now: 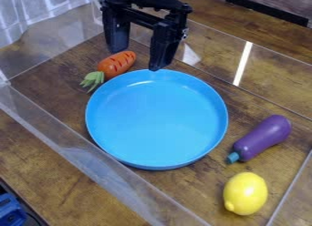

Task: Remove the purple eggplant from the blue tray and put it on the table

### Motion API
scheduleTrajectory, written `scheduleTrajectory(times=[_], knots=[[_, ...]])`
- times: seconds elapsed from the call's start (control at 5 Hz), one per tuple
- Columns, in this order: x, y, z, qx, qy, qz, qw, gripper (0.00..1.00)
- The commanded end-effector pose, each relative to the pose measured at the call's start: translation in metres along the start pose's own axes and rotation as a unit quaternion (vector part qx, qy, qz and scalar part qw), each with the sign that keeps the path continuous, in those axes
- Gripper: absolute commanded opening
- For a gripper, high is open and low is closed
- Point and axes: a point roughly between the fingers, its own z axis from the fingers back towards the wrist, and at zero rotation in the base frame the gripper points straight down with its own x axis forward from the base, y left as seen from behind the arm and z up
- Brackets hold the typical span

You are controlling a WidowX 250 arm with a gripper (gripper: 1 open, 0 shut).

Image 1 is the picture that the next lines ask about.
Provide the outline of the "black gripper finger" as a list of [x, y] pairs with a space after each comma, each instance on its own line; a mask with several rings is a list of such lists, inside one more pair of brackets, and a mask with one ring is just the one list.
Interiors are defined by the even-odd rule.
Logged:
[[128, 48], [130, 21], [124, 11], [104, 7], [101, 10], [104, 39], [111, 53]]
[[154, 25], [150, 44], [150, 70], [156, 71], [170, 64], [180, 40], [186, 35], [186, 14], [168, 13]]

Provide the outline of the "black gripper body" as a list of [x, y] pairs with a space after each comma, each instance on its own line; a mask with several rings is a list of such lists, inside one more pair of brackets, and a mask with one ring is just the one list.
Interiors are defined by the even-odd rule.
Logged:
[[[130, 23], [154, 28], [156, 23], [168, 22], [176, 29], [186, 29], [186, 18], [193, 12], [188, 4], [179, 0], [100, 0], [103, 27], [122, 28]], [[155, 11], [167, 10], [168, 14], [159, 18], [132, 7], [152, 8]]]

